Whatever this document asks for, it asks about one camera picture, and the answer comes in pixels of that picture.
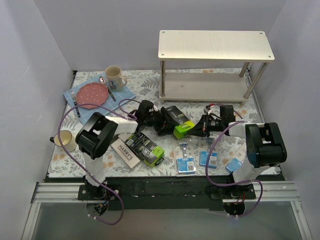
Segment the black green Gillette Labs box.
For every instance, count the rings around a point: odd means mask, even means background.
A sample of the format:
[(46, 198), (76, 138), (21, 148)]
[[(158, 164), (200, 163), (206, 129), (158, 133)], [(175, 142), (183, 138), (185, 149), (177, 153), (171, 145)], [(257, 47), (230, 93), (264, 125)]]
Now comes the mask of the black green Gillette Labs box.
[(172, 124), (172, 134), (181, 140), (188, 135), (195, 124), (175, 105), (165, 108)]

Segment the white Harry's box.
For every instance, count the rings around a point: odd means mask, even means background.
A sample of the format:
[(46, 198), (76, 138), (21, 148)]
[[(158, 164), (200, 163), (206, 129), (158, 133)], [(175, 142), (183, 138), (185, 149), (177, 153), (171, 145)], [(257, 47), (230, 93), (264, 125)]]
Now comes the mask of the white Harry's box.
[(130, 169), (135, 168), (141, 163), (139, 158), (134, 154), (132, 150), (121, 140), (117, 139), (112, 144), (111, 147), (115, 152), (121, 157), (121, 159), (129, 166)]

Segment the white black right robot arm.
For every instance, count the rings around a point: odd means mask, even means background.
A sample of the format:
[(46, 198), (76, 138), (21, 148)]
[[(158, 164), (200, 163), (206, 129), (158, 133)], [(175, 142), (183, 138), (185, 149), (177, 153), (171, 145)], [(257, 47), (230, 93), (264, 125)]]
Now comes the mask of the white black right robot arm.
[(211, 132), (220, 132), (213, 142), (211, 154), (223, 135), (245, 139), (246, 158), (242, 165), (232, 173), (232, 183), (215, 183), (208, 175), (209, 158), (205, 162), (207, 180), (216, 187), (226, 187), (227, 195), (237, 199), (245, 192), (244, 186), (256, 181), (263, 171), (287, 160), (287, 150), (279, 129), (275, 122), (249, 123), (244, 120), (236, 121), (233, 113), (218, 118), (204, 114), (200, 121), (187, 132), (190, 136), (208, 137)]

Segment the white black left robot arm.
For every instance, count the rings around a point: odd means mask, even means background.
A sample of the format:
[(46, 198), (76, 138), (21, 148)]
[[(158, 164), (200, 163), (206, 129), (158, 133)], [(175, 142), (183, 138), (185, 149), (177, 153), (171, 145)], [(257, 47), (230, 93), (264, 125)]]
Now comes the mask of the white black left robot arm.
[(89, 118), (77, 134), (75, 142), (85, 159), (88, 172), (84, 184), (92, 198), (101, 200), (107, 195), (106, 187), (102, 184), (106, 180), (103, 155), (109, 147), (112, 147), (131, 169), (141, 162), (153, 168), (163, 161), (164, 149), (141, 132), (141, 127), (155, 125), (159, 113), (150, 103), (130, 112), (136, 117), (135, 121), (104, 116), (99, 112)]

